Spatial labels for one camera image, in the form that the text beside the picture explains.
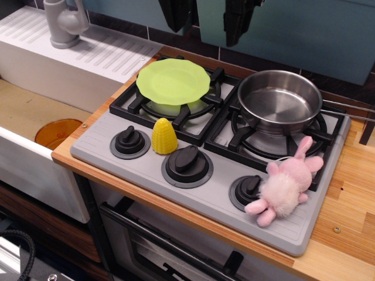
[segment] plush toy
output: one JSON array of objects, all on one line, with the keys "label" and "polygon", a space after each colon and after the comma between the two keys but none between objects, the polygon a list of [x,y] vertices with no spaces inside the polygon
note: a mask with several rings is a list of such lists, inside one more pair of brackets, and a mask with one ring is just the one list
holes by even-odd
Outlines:
[{"label": "plush toy", "polygon": [[294,157],[283,161],[279,166],[276,162],[267,165],[270,175],[260,187],[260,199],[245,207],[247,214],[260,214],[257,223],[261,227],[269,225],[276,216],[287,217],[294,208],[308,199],[304,193],[312,183],[312,173],[323,166],[319,156],[306,158],[306,152],[312,145],[312,137],[304,137]]}]

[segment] orange plastic cup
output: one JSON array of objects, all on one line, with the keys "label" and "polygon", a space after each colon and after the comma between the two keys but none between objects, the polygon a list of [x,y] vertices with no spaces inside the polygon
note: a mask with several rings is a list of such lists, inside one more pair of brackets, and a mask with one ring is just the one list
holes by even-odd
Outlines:
[{"label": "orange plastic cup", "polygon": [[39,129],[35,136],[35,142],[53,150],[81,124],[82,122],[76,119],[53,121]]}]

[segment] black cable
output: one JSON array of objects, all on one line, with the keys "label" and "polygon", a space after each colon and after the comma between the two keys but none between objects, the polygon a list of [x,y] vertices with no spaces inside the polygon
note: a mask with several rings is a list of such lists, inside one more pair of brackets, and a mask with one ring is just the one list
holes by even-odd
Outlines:
[{"label": "black cable", "polygon": [[28,278],[29,273],[31,271],[31,268],[34,264],[35,244],[34,244],[33,240],[31,239],[31,237],[28,234],[26,234],[22,231],[18,231],[18,230],[0,231],[0,237],[8,237],[8,236],[21,238],[21,239],[25,240],[27,242],[27,244],[29,245],[30,254],[29,254],[28,264],[26,265],[25,270],[22,272],[22,274],[20,275],[20,277],[18,279],[18,281],[25,281],[26,278]]}]

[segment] toy corn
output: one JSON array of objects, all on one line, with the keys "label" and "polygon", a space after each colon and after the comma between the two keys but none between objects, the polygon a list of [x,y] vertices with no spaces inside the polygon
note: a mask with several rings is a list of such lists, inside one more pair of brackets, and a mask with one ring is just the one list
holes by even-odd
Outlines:
[{"label": "toy corn", "polygon": [[160,118],[155,123],[151,145],[158,154],[170,154],[177,149],[178,141],[175,130],[166,118]]}]

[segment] pan handle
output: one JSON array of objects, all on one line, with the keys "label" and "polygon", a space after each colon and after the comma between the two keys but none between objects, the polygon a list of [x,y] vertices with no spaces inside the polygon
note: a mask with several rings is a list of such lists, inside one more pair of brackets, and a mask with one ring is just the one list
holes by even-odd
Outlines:
[{"label": "pan handle", "polygon": [[362,117],[362,116],[357,116],[357,115],[352,115],[352,114],[346,114],[346,113],[334,112],[334,111],[325,110],[325,109],[321,109],[321,112],[324,112],[324,113],[331,113],[331,114],[333,114],[333,115],[348,116],[348,117],[352,117],[352,118],[356,118],[356,119],[362,119],[362,120],[366,120],[366,121],[375,122],[375,119],[371,119],[371,118],[367,118],[367,117]]},{"label": "pan handle", "polygon": [[342,105],[342,106],[344,106],[344,107],[356,108],[356,109],[359,109],[359,110],[363,110],[363,111],[368,111],[368,112],[375,113],[375,110],[370,109],[370,108],[365,108],[365,107],[356,107],[355,105],[342,104],[341,102],[336,102],[336,101],[323,100],[323,102],[327,102],[328,104]]}]

